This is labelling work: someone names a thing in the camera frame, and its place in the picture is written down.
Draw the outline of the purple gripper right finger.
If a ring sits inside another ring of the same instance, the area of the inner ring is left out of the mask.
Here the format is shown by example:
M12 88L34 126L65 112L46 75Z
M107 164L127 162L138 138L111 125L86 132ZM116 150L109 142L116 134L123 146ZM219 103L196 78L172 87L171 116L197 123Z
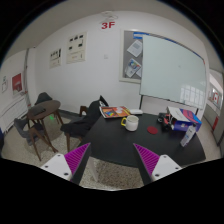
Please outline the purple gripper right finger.
M164 178L181 170L181 167L168 155L159 156L151 150L134 143L136 160L144 185Z

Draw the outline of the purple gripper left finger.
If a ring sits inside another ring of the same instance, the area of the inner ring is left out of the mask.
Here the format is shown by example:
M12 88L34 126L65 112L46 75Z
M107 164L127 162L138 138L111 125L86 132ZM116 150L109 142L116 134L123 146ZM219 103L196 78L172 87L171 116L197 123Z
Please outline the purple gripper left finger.
M41 168L78 185L91 153L91 144L86 143L63 155L55 154Z

